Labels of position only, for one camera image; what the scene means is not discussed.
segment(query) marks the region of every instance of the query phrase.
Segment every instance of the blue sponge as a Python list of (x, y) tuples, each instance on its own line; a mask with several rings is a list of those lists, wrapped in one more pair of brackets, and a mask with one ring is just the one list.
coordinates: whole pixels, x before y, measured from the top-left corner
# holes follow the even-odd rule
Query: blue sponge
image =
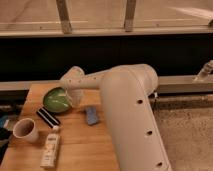
[(94, 125), (99, 122), (96, 108), (94, 106), (86, 107), (86, 120), (88, 125)]

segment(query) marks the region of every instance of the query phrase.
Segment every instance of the white mug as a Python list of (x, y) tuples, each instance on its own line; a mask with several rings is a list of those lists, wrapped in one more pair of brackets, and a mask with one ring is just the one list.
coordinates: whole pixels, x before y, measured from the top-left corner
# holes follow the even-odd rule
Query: white mug
[(13, 127), (13, 135), (31, 143), (36, 142), (39, 137), (35, 121), (31, 118), (18, 121)]

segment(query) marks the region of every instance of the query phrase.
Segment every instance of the black object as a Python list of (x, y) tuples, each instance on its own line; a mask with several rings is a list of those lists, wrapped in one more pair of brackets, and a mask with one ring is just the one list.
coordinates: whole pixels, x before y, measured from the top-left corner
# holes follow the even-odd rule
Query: black object
[(61, 123), (51, 112), (47, 111), (44, 107), (40, 108), (36, 113), (51, 128), (53, 128), (55, 125), (60, 125)]

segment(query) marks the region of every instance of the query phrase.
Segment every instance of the wooden table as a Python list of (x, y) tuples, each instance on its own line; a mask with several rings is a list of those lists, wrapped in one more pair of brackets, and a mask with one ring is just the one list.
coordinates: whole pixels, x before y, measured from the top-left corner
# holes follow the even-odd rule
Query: wooden table
[[(58, 84), (32, 85), (23, 106), (21, 118), (32, 118), (39, 129), (40, 139), (36, 144), (12, 137), (5, 153), (1, 171), (39, 171), (45, 139), (51, 129), (41, 120), (36, 111), (42, 107), (42, 98)], [(100, 123), (88, 126), (84, 108), (94, 105), (100, 117)], [(80, 106), (58, 115), (61, 121), (61, 145), (57, 167), (60, 171), (118, 171), (118, 164), (111, 138), (107, 132), (104, 115), (100, 106), (99, 91), (85, 90)]]

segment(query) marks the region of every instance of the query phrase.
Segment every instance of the green bowl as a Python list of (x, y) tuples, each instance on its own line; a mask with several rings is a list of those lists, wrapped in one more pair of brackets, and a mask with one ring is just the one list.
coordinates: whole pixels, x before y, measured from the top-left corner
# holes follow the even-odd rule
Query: green bowl
[(61, 87), (53, 88), (47, 92), (43, 98), (43, 105), (45, 109), (53, 113), (62, 113), (71, 108), (65, 90)]

